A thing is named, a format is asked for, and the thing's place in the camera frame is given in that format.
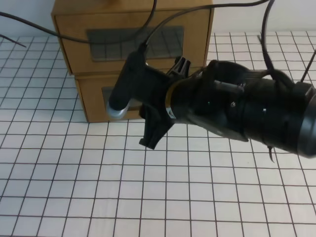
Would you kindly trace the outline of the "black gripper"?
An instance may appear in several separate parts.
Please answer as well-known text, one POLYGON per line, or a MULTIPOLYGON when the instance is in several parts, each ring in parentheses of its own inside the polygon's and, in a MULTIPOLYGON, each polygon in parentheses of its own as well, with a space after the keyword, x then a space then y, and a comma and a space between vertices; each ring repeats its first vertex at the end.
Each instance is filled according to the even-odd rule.
POLYGON ((165 108, 142 105, 144 136, 139 144, 154 150, 175 123, 197 125, 216 135, 247 142, 244 129, 236 121, 236 103, 244 93, 244 76, 249 69, 229 61, 212 60, 206 67, 189 76, 191 62, 176 57, 166 73, 174 82, 165 97, 165 108))

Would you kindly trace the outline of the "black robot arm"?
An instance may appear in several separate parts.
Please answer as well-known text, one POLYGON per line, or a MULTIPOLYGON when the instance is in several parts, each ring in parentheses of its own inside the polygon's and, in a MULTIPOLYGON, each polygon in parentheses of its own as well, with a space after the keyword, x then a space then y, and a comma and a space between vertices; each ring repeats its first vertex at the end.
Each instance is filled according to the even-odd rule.
POLYGON ((268 79, 228 61, 211 61, 188 78, 146 67, 138 90, 145 120, 140 144, 154 149, 176 123, 308 158, 316 155, 316 91, 304 82, 268 79))

